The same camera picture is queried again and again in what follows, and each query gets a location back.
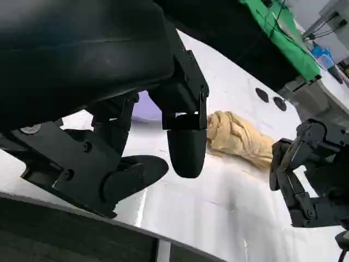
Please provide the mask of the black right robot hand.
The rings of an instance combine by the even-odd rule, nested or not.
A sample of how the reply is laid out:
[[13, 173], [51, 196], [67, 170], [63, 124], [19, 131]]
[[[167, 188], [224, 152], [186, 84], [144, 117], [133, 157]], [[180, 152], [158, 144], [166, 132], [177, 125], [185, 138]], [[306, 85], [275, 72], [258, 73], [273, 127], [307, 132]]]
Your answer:
[[293, 227], [348, 229], [348, 130], [310, 118], [272, 155], [269, 186], [281, 191]]

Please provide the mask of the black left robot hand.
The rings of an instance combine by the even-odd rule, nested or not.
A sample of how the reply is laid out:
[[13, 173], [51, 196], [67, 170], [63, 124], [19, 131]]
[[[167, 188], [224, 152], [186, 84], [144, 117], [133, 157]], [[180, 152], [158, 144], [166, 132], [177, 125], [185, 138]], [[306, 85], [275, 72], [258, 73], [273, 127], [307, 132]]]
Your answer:
[[[171, 161], [123, 156], [134, 105], [161, 110]], [[153, 1], [1, 1], [1, 149], [22, 178], [106, 218], [173, 168], [200, 175], [209, 87]]]

